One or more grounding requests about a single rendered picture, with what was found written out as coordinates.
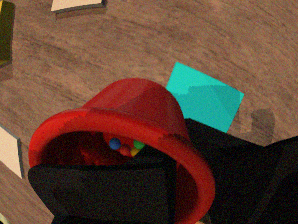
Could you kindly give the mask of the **red cup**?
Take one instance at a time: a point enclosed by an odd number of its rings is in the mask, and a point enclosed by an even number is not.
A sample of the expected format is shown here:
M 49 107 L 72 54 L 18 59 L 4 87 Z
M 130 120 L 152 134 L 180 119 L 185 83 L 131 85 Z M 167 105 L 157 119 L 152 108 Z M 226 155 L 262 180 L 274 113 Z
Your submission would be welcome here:
M 156 81 L 125 77 L 106 85 L 81 108 L 48 117 L 33 132 L 29 167 L 37 164 L 124 165 L 132 159 L 110 148 L 117 137 L 134 139 L 177 161 L 174 224 L 196 224 L 216 197 L 216 181 L 204 155 L 190 141 L 176 97 Z

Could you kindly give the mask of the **blue marble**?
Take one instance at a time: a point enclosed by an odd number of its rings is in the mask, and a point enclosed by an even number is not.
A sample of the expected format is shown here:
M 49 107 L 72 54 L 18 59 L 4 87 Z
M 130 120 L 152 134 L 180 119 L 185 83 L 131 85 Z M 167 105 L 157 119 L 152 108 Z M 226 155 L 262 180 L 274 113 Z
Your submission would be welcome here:
M 118 148 L 121 147 L 121 141 L 117 139 L 117 137 L 113 137 L 112 140 L 110 140 L 110 148 L 114 149 L 114 151 L 117 151 Z

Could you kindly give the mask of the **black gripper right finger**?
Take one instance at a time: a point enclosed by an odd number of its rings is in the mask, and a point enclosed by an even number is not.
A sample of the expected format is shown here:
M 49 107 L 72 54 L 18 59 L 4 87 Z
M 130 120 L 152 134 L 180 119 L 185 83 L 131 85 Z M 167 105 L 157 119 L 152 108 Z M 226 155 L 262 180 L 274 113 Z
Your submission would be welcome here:
M 262 147 L 198 120 L 185 125 L 216 181 L 210 224 L 255 224 L 281 180 L 298 171 L 298 136 Z

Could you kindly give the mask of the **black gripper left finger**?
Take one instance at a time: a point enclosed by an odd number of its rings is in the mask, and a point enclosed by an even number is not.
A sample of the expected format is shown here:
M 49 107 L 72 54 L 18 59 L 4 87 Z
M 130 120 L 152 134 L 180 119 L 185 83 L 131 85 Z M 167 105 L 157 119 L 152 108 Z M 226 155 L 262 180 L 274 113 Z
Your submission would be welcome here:
M 145 144 L 124 165 L 37 164 L 28 180 L 56 213 L 174 224 L 177 161 Z

